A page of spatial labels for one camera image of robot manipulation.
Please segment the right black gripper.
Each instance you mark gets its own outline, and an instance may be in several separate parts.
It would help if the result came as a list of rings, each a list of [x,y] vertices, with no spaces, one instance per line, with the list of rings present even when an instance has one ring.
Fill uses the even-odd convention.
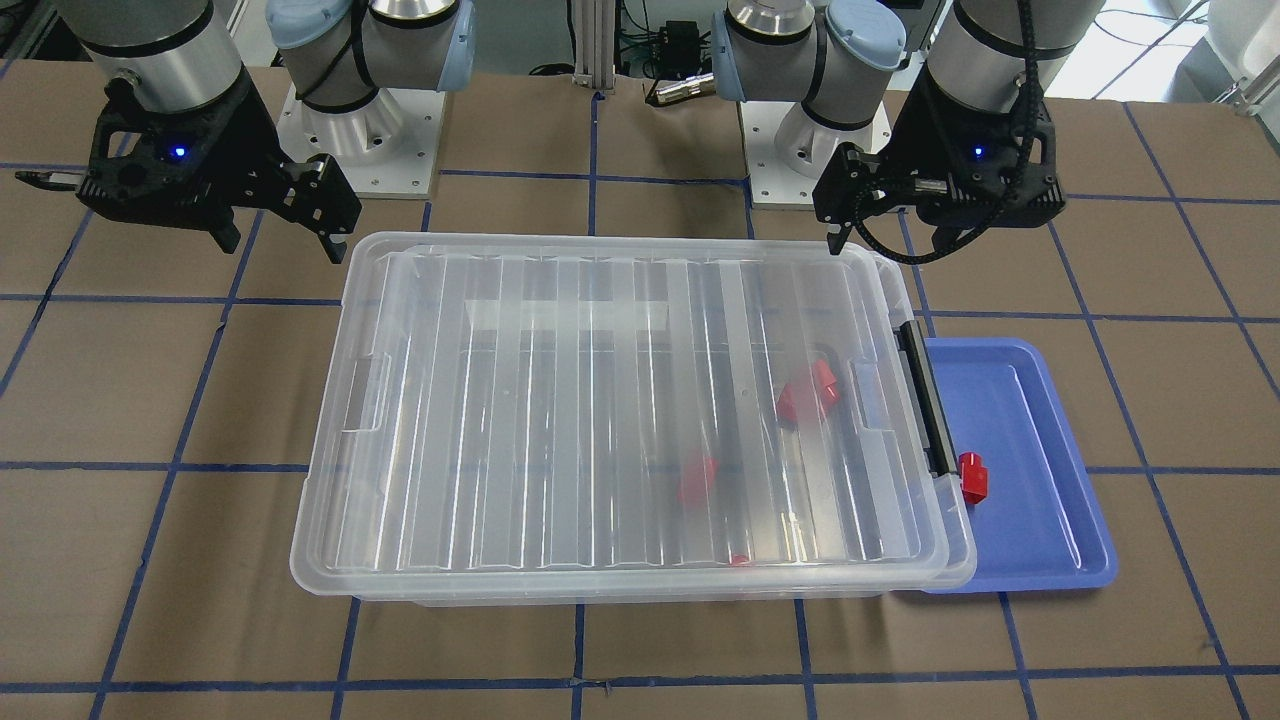
[[[243,238],[236,209],[262,209],[316,234],[330,264],[344,261],[357,193],[332,155],[289,158],[247,70],[212,101],[174,114],[145,109],[141,83],[124,74],[104,91],[84,170],[19,170],[18,181],[72,192],[113,222],[210,233],[223,252]]]

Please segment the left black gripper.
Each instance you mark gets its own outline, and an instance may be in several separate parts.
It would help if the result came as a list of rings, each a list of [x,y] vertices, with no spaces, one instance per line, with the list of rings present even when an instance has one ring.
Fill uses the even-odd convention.
[[[852,236],[891,261],[919,266],[973,243],[992,228],[1037,228],[1066,206],[1055,164],[1055,126],[1038,72],[1014,85],[1006,111],[982,111],[945,92],[928,70],[908,95],[878,152],[841,143],[813,192],[826,243],[840,255]],[[872,217],[914,208],[932,225],[933,249],[891,249]]]

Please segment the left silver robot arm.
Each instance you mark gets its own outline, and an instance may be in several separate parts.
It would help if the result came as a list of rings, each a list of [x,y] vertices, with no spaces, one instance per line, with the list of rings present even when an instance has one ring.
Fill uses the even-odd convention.
[[[1048,224],[1066,205],[1041,72],[1074,47],[1043,1],[955,1],[888,142],[865,149],[908,32],[878,1],[730,1],[714,19],[717,94],[788,102],[785,149],[815,172],[812,206],[832,255],[858,237],[919,266],[992,229]]]

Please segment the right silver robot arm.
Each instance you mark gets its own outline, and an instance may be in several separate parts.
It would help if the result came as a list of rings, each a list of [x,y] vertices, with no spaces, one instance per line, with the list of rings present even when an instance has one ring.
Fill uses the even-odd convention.
[[[317,237],[342,263],[362,205],[347,172],[410,141],[394,91],[460,91],[474,68],[471,1],[270,1],[265,20],[311,151],[292,158],[211,1],[59,1],[105,74],[82,172],[19,170],[111,222],[210,234],[234,252],[239,208]]]

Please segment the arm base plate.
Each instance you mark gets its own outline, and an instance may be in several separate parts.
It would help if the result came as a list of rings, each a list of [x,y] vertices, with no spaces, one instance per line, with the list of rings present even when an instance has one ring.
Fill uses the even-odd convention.
[[[741,102],[739,114],[751,204],[765,210],[810,211],[817,182],[841,143],[878,152],[891,137],[884,104],[855,131],[817,123],[800,102]]]
[[[296,161],[332,155],[361,199],[428,200],[436,174],[444,92],[381,88],[353,111],[330,114],[288,96],[276,122]]]

